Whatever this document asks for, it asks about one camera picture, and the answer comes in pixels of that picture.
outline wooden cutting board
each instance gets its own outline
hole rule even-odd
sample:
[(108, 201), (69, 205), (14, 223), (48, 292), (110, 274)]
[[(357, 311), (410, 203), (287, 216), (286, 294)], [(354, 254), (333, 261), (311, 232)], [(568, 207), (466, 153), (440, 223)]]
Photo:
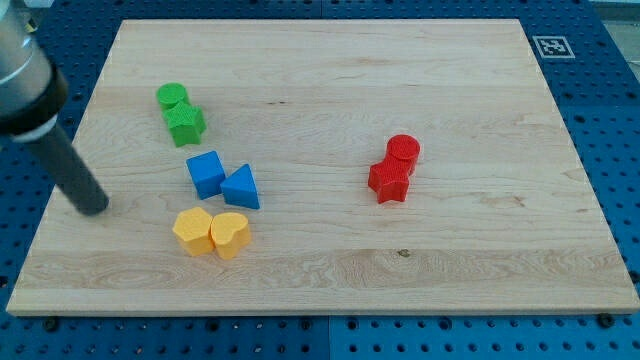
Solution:
[[(181, 82), (202, 145), (155, 100)], [(423, 148), (405, 203), (378, 205), (387, 139)], [(638, 297), (517, 20), (124, 21), (75, 146), (111, 196), (85, 218), (55, 190), (14, 315), (569, 314)], [(197, 200), (217, 150), (262, 209)], [(178, 212), (243, 211), (231, 261), (187, 256)]]

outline blue pegboard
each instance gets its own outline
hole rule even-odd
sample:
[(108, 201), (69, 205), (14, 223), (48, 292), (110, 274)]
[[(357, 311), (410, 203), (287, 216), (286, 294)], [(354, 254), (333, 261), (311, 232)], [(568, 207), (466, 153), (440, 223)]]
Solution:
[[(77, 130), (120, 21), (151, 18), (520, 19), (623, 258), (630, 269), (640, 270), (640, 85), (588, 2), (58, 0), (38, 37), (70, 82), (69, 102), (59, 118), (69, 135)], [(534, 36), (564, 37), (574, 57), (543, 58)], [(53, 185), (24, 147), (6, 139), (2, 145), (4, 309)], [(613, 320), (609, 328), (595, 316), (52, 321), (1, 312), (0, 359), (640, 358), (640, 314)]]

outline blue triangular prism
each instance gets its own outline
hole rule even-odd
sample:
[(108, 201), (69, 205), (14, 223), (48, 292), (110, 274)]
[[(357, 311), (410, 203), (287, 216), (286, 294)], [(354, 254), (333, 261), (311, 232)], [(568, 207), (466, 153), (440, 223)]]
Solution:
[(249, 164), (242, 165), (227, 177), (222, 184), (224, 201), (230, 205), (243, 206), (250, 209), (260, 209), (258, 189)]

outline red block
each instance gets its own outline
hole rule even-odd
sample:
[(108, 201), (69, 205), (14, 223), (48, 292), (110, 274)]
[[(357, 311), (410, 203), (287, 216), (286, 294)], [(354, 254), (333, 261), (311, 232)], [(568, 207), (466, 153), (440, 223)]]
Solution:
[(369, 187), (378, 194), (378, 204), (389, 200), (405, 201), (409, 175), (420, 155), (420, 143), (409, 135), (396, 135), (387, 143), (387, 154), (369, 170)]

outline green block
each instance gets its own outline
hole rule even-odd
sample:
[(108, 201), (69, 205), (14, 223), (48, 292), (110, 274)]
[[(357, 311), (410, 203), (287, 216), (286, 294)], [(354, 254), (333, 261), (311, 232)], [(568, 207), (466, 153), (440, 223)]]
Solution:
[(187, 89), (178, 83), (168, 83), (162, 85), (156, 92), (156, 98), (162, 111), (169, 110), (179, 102), (191, 104)]
[(200, 134), (207, 125), (202, 116), (202, 109), (179, 102), (176, 106), (162, 113), (167, 122), (173, 142), (177, 147), (186, 144), (200, 144)]

